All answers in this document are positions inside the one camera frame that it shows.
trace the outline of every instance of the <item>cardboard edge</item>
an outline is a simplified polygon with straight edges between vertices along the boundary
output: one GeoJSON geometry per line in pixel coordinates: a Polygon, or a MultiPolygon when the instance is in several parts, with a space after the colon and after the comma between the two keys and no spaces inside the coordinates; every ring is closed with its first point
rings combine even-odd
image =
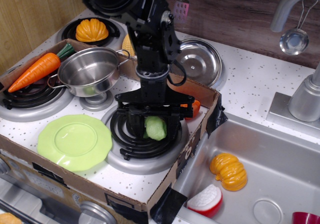
{"type": "MultiPolygon", "coordinates": [[[[78,42],[75,40],[70,40],[70,39],[63,40],[63,41],[57,43],[56,45],[54,45],[53,47],[49,48],[48,50],[42,52],[40,55],[37,55],[37,56],[31,58],[25,64],[17,67],[16,69],[11,71],[7,75],[1,77],[0,83],[2,83],[5,86],[5,89],[7,89],[36,60],[38,60],[40,57],[42,57],[43,55],[45,55],[48,52],[57,53],[66,43],[70,43],[76,51],[95,47],[95,46],[90,46],[90,45],[87,45],[85,43],[81,43],[81,42],[78,42]]],[[[118,54],[118,56],[119,56],[120,62],[127,59],[127,56],[125,56],[125,55],[118,54]]],[[[137,60],[133,59],[133,58],[129,58],[129,60],[126,63],[119,66],[120,74],[123,76],[127,76],[128,78],[135,79],[135,80],[139,81],[140,79],[138,78],[138,76],[135,73],[136,66],[137,66],[137,60]]],[[[172,73],[170,73],[170,75],[171,75],[172,80],[175,83],[180,82],[182,79],[182,76],[172,74],[172,73]]],[[[192,144],[192,149],[194,150],[196,148],[196,145],[198,144],[198,142],[202,138],[202,135],[206,131],[206,128],[207,128],[206,125],[208,122],[208,118],[213,113],[220,94],[218,91],[211,89],[208,86],[202,85],[202,84],[200,84],[196,81],[190,80],[190,79],[187,79],[186,83],[180,87],[174,86],[174,85],[170,84],[169,82],[168,82],[168,85],[170,86],[170,88],[172,88],[175,91],[194,96],[196,99],[198,99],[201,102],[201,105],[208,108],[208,111],[205,114],[205,117],[203,118],[203,120],[201,121],[199,126],[197,127],[197,129],[196,129],[195,133],[192,135],[190,141],[185,145],[186,147],[188,147],[190,144],[192,144]],[[199,139],[196,138],[196,134],[198,134],[198,131],[200,131],[199,139]]],[[[92,183],[91,181],[88,181],[81,176],[78,176],[72,172],[69,172],[69,171],[63,169],[62,167],[54,164],[53,162],[50,162],[49,160],[38,155],[37,153],[32,152],[32,151],[14,143],[13,141],[11,141],[3,136],[0,136],[0,148],[2,148],[3,142],[9,143],[8,145],[5,145],[5,148],[11,150],[13,153],[17,154],[16,150],[13,150],[12,148],[10,148],[10,146],[14,147],[14,148],[22,148],[23,149],[23,151],[18,153],[18,158],[26,160],[30,163],[32,163],[33,160],[37,161],[38,162],[37,164],[41,165],[43,168],[46,168],[46,169],[54,172],[55,174],[62,176],[64,181],[68,185],[70,185],[72,183],[71,186],[73,188],[75,188],[79,191],[82,191],[83,193],[87,193],[88,195],[90,195],[94,198],[97,198],[99,201],[102,201],[103,203],[106,202],[105,193],[107,192],[108,194],[110,194],[110,196],[115,196],[116,198],[119,198],[119,199],[121,199],[121,198],[125,199],[125,201],[132,204],[136,210],[147,211],[148,214],[150,213],[149,212],[150,209],[156,204],[156,202],[162,196],[162,194],[165,192],[165,190],[169,186],[172,186],[176,182],[176,180],[177,180],[176,179],[176,177],[177,177],[176,172],[178,169],[178,159],[185,157],[184,155],[182,155],[182,153],[184,151],[186,151],[186,148],[184,150],[182,150],[182,152],[180,153],[180,156],[178,157],[176,162],[173,164],[173,166],[170,168],[168,174],[166,175],[166,177],[164,178],[162,183],[158,186],[158,188],[155,190],[155,192],[152,194],[152,196],[150,197],[148,202],[142,203],[137,200],[133,200],[131,198],[128,198],[124,195],[114,193],[114,192],[112,192],[108,189],[105,189],[95,183],[92,183]]]]}

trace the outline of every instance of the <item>lime green plate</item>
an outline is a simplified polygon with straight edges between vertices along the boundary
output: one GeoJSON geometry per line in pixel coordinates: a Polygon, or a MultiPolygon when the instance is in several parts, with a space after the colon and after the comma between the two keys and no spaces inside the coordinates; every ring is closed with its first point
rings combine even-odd
{"type": "Polygon", "coordinates": [[[112,148],[110,130],[87,115],[67,115],[49,123],[38,137],[38,154],[69,171],[102,162],[112,148]]]}

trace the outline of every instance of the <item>silver lid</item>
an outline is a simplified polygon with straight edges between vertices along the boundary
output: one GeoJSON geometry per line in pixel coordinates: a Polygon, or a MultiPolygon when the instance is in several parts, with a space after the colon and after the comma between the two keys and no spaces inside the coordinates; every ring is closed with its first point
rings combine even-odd
{"type": "MultiPolygon", "coordinates": [[[[198,39],[183,40],[181,53],[176,60],[184,67],[188,78],[209,87],[221,77],[222,61],[219,53],[209,43],[198,39]]],[[[173,73],[183,75],[182,71],[172,65],[173,73]]]]}

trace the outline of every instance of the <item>toy food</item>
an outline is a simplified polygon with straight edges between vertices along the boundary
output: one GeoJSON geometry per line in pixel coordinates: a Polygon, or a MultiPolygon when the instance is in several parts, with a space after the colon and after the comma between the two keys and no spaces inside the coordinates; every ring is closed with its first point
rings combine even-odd
{"type": "Polygon", "coordinates": [[[222,192],[213,184],[192,197],[186,207],[206,217],[213,217],[222,205],[222,192]]]}
{"type": "Polygon", "coordinates": [[[213,158],[210,171],[221,180],[226,190],[236,191],[242,189],[247,183],[247,173],[239,159],[229,153],[221,153],[213,158]]]}
{"type": "Polygon", "coordinates": [[[125,38],[123,39],[122,48],[123,48],[124,50],[129,51],[130,56],[135,56],[135,55],[136,55],[135,50],[134,50],[134,48],[133,48],[133,46],[132,46],[132,43],[131,43],[129,34],[127,34],[127,35],[125,36],[125,38]]]}
{"type": "Polygon", "coordinates": [[[145,131],[153,140],[162,140],[166,137],[167,126],[164,120],[158,116],[148,116],[145,121],[145,131]]]}
{"type": "Polygon", "coordinates": [[[109,35],[106,25],[97,19],[82,20],[75,33],[75,38],[81,42],[100,41],[109,35]]]}
{"type": "Polygon", "coordinates": [[[22,221],[9,212],[0,214],[0,224],[22,224],[22,221]]]}
{"type": "MultiPolygon", "coordinates": [[[[181,106],[182,106],[182,107],[188,107],[187,104],[182,104],[181,106]]],[[[201,103],[200,103],[199,100],[195,100],[195,101],[192,103],[192,108],[194,109],[194,110],[193,110],[194,113],[193,113],[192,118],[195,118],[195,117],[198,115],[199,110],[200,110],[200,106],[201,106],[201,103]]]]}
{"type": "Polygon", "coordinates": [[[14,92],[42,79],[60,67],[61,60],[74,52],[70,44],[66,44],[57,54],[47,53],[32,64],[8,89],[14,92]]]}

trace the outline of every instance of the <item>sink basin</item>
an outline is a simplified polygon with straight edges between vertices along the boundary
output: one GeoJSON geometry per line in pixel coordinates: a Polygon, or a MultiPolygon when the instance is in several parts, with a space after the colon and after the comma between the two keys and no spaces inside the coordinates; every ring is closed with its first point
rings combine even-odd
{"type": "Polygon", "coordinates": [[[203,137],[174,185],[191,198],[213,183],[222,190],[223,205],[212,219],[185,207],[178,217],[194,224],[290,224],[295,211],[320,215],[320,145],[226,115],[229,120],[203,137]],[[244,164],[243,189],[225,190],[210,172],[211,160],[222,152],[244,164]]]}

